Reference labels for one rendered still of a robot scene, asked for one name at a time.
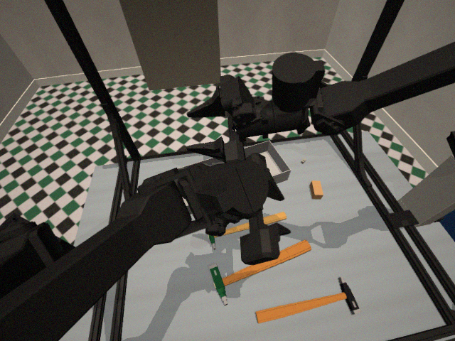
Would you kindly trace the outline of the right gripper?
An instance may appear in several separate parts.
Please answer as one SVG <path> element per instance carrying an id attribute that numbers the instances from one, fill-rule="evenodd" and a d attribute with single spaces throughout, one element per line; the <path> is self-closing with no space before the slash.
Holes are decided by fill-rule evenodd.
<path id="1" fill-rule="evenodd" d="M 267 197 L 278 201 L 284 200 L 284 196 L 267 168 L 266 158 L 259 153 L 252 153 L 246 157 L 246 161 L 258 163 L 267 174 L 269 183 Z M 234 215 L 239 220 L 249 220 L 250 233 L 240 237 L 241 260 L 248 265 L 278 259 L 280 236 L 291 233 L 289 229 L 277 222 L 271 225 L 264 224 L 262 210 L 263 206 L 258 211 L 249 214 L 229 210 L 225 212 Z"/>

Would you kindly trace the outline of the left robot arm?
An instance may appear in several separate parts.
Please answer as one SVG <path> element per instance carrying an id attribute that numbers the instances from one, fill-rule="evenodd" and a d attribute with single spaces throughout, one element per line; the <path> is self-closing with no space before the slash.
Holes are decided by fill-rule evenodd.
<path id="1" fill-rule="evenodd" d="M 358 125 L 375 110 L 455 83 L 455 42 L 359 82 L 328 85 L 322 81 L 324 73 L 322 60 L 297 52 L 274 61 L 270 101 L 275 133 L 304 133 L 311 126 L 310 109 L 315 130 L 336 135 Z M 220 89 L 222 107 L 232 116 L 236 130 L 264 119 L 263 112 L 256 110 L 261 97 L 253 97 L 239 76 Z"/>

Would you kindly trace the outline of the orange rectangular block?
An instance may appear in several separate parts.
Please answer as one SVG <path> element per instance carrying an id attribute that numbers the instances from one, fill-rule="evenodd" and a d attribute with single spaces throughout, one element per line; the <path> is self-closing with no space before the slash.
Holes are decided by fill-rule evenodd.
<path id="1" fill-rule="evenodd" d="M 312 199 L 321 199 L 323 197 L 323 191 L 321 187 L 321 182 L 312 180 L 310 183 L 311 196 Z"/>

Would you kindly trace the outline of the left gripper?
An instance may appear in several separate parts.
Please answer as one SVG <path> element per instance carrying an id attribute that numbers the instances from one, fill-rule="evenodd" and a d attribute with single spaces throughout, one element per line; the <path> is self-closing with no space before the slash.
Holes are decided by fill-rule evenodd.
<path id="1" fill-rule="evenodd" d="M 225 117 L 225 110 L 220 101 L 221 97 L 222 93 L 218 85 L 213 96 L 206 102 L 187 112 L 187 116 L 189 118 Z M 230 139 L 228 143 L 224 143 L 223 138 L 220 137 L 213 142 L 187 146 L 186 149 L 194 153 L 216 158 L 225 163 L 246 161 L 242 142 L 246 141 L 247 137 L 252 136 L 262 135 L 263 139 L 267 139 L 268 134 L 274 133 L 274 115 L 271 101 L 264 101 L 264 97 L 261 97 L 261 103 L 256 104 L 256 110 L 257 112 L 263 112 L 264 119 L 250 127 L 238 129 L 236 131 L 232 116 L 227 112 Z"/>

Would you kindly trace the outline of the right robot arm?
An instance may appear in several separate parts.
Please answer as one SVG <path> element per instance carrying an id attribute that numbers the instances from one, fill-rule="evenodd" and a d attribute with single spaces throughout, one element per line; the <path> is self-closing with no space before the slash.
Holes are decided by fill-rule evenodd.
<path id="1" fill-rule="evenodd" d="M 137 190 L 116 220 L 68 253 L 45 222 L 0 231 L 0 341 L 59 341 L 150 248 L 202 229 L 223 236 L 240 222 L 225 212 L 258 211 L 269 183 L 254 161 L 199 163 Z"/>

